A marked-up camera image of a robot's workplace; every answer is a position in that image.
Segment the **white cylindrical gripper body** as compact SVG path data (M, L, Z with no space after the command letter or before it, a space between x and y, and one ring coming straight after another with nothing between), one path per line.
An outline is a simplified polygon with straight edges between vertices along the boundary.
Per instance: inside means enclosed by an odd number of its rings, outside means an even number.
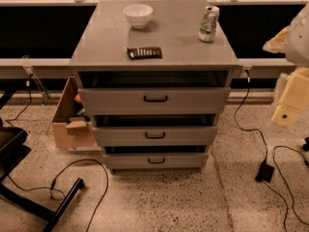
M277 126L291 125L309 106L309 69L299 67L286 78L286 85L271 117Z

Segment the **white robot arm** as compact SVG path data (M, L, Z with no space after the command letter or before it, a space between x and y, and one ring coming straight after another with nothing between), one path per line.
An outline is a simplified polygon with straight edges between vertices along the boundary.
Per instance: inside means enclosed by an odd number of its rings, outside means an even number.
M271 117L272 123L285 127L309 105L309 3L289 26L264 44L263 50L284 53L286 60L296 65Z

